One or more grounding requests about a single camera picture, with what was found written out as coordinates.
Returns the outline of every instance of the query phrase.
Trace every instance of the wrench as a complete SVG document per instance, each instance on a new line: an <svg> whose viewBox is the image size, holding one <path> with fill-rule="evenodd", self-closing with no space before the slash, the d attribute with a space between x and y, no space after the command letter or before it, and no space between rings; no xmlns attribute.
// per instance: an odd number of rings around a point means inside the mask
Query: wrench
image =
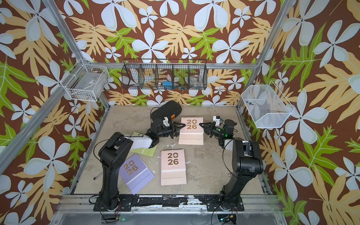
<svg viewBox="0 0 360 225"><path fill-rule="evenodd" d="M93 179L96 180L97 178L99 178L103 173L100 173L99 175L97 175L96 177L94 177Z"/></svg>

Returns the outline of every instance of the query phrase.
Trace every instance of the floral wallpaper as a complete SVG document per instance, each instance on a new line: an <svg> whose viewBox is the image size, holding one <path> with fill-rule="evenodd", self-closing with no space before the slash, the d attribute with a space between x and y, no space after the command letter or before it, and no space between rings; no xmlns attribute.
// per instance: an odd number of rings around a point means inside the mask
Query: floral wallpaper
<svg viewBox="0 0 360 225"><path fill-rule="evenodd" d="M255 63L283 1L56 1L84 58L95 62ZM210 70L206 90L125 90L121 69L109 69L111 105L235 105L251 70ZM164 81L170 80L162 74Z"/></svg>
<svg viewBox="0 0 360 225"><path fill-rule="evenodd" d="M244 112L288 224L360 224L359 21L356 0L297 1L255 81L295 110L279 129Z"/></svg>
<svg viewBox="0 0 360 225"><path fill-rule="evenodd" d="M0 157L75 63L40 0L0 0ZM0 224L48 224L103 115L96 102L54 107L0 175Z"/></svg>
<svg viewBox="0 0 360 225"><path fill-rule="evenodd" d="M283 1L64 0L56 4L84 57L251 63Z"/></svg>

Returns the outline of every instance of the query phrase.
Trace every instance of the cable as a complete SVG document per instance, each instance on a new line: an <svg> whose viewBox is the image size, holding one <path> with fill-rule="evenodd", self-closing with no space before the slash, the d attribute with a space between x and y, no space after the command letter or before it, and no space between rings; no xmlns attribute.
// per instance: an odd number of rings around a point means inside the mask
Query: cable
<svg viewBox="0 0 360 225"><path fill-rule="evenodd" d="M91 202L91 201L90 201L90 198L89 198L89 203L95 205L95 202Z"/></svg>
<svg viewBox="0 0 360 225"><path fill-rule="evenodd" d="M242 138L233 138L233 139L231 139L231 140L233 141L233 140L235 140L235 139L243 140ZM225 151L226 146L227 146L230 142L231 142L231 141L229 141L229 142L225 145L224 149L222 150L222 161L223 161L224 166L226 167L226 169L227 169L235 178L237 178L237 177L229 170L229 168L226 166L225 160L224 160L224 151Z"/></svg>
<svg viewBox="0 0 360 225"><path fill-rule="evenodd" d="M142 134L142 136L126 136L126 135L123 135L123 136L120 136L120 138L122 138L122 137L131 138L131 137L143 137L143 136L144 136L143 133L139 133L139 134ZM96 155L95 155L95 148L96 148L96 146L97 146L98 144L100 144L101 142L108 141L108 140L110 140L110 139L111 139L111 138L102 140L102 141L98 142L98 143L95 145L95 147L94 147L93 154L94 154L95 158L96 158L97 160L99 160L99 162L101 162L101 161L100 161L100 159L99 159L98 157L96 157Z"/></svg>
<svg viewBox="0 0 360 225"><path fill-rule="evenodd" d="M152 111L153 111L153 109L155 109L155 108L160 108L160 107L156 106L156 107L154 107L154 108L152 108L152 109L150 110L150 123L152 122L151 112L152 112Z"/></svg>
<svg viewBox="0 0 360 225"><path fill-rule="evenodd" d="M212 212L212 214L211 214L211 219L210 219L210 222L211 222L211 225L212 225L212 216L214 215L214 212L217 210L217 208L219 208L221 205L223 205L223 204L220 204L218 207L216 207L216 209Z"/></svg>
<svg viewBox="0 0 360 225"><path fill-rule="evenodd" d="M95 148L96 148L96 146L97 146L98 144L100 144L101 142L104 142L104 141L107 141L107 140L110 140L110 139L111 139L111 138L102 140L102 141L98 142L98 143L95 145L95 147L94 147L93 154L94 154L95 158L96 158L97 160L99 160L99 162L101 162L101 161L100 161L100 159L99 159L98 157L96 157L96 155L95 155Z"/></svg>

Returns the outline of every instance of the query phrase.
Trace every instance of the blue object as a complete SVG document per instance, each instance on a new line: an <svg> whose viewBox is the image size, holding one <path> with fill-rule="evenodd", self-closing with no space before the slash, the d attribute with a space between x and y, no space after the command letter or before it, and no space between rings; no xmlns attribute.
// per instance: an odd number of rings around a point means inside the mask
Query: blue object
<svg viewBox="0 0 360 225"><path fill-rule="evenodd" d="M172 83L170 81L165 81L162 85L168 90L172 88Z"/></svg>

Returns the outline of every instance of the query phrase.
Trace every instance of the metal rail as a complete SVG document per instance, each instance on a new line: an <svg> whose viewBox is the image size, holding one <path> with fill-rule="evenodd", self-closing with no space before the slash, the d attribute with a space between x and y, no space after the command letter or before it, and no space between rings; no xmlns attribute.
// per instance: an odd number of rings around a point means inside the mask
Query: metal rail
<svg viewBox="0 0 360 225"><path fill-rule="evenodd" d="M51 14L53 15L53 18L54 18L56 24L58 25L58 29L59 29L60 33L63 35L64 40L69 45L69 48L72 51L72 53L74 53L76 60L77 61L80 59L85 60L85 58L81 54L81 50L79 49L79 47L76 44L74 37L72 36L72 33L71 33L69 27L67 26L65 20L62 18L60 11L55 4L55 1L54 0L42 0L42 2L44 3L45 7L48 10L50 10Z"/></svg>
<svg viewBox="0 0 360 225"><path fill-rule="evenodd" d="M109 112L110 112L110 109L105 107L105 113L104 113L104 115L103 115L102 120L100 121L99 129L95 132L95 137L94 137L93 140L91 140L91 143L90 143L89 147L88 147L87 150L86 150L86 156L85 156L85 158L84 158L84 160L83 160L84 163L79 167L79 170L78 170L77 173L76 173L76 176L75 176L75 178L74 178L74 181L73 181L73 183L71 184L69 193L74 193L74 191L75 191L75 187L76 187L77 181L79 180L80 176L82 175L82 172L84 171L84 168L85 168L85 166L86 166L86 164L87 164L87 161L88 161L89 158L90 158L90 155L91 155L92 152L94 151L94 148L95 148L95 145L96 145L96 140L98 139L98 136L99 136L99 134L100 134L100 132L101 132L102 127L104 126L105 120L106 120Z"/></svg>
<svg viewBox="0 0 360 225"><path fill-rule="evenodd" d="M247 81L244 90L246 90L250 85L253 84L254 80L256 79L257 75L260 73L261 70L261 65L264 63L264 58L267 54L267 52L271 49L276 36L278 35L278 33L281 31L281 26L285 21L286 16L288 15L289 11L290 11L290 7L294 5L294 3L296 2L296 0L286 0L283 4L283 6L280 8L279 14L275 19L275 22L270 30L270 33L266 39L266 42L264 44L264 47L261 51L261 54L259 56L259 59L256 61L256 65L257 67L255 68L255 70L252 72L252 74L249 77L249 80ZM239 108L240 105L243 104L242 98L240 98L237 107Z"/></svg>
<svg viewBox="0 0 360 225"><path fill-rule="evenodd" d="M66 213L99 213L94 212L94 205L89 203L89 198L92 195L63 195L58 204L56 214ZM139 195L138 198L159 198L168 201L169 198L179 198L177 196L161 196L161 195ZM187 195L188 199L197 199L194 195ZM245 211L239 213L272 213L274 209L280 209L281 205L277 198L277 195L241 195ZM124 214L131 213L212 213L208 211L205 204L193 203L196 201L189 201L186 204L181 204L179 207L162 207L161 204L151 206L137 206L133 203L130 212L121 212ZM113 214L114 212L102 212L102 214Z"/></svg>
<svg viewBox="0 0 360 225"><path fill-rule="evenodd" d="M121 69L123 63L91 63L96 64L97 66L106 66L108 69L118 68ZM206 63L207 69L256 69L257 64L255 63Z"/></svg>
<svg viewBox="0 0 360 225"><path fill-rule="evenodd" d="M77 71L80 66L76 66L74 71ZM16 158L20 150L36 132L37 128L42 124L44 119L49 115L57 103L65 94L63 87L58 87L54 93L44 102L40 109L32 116L28 123L20 130L14 139L6 146L4 152L0 157L0 174L10 165L10 163Z"/></svg>

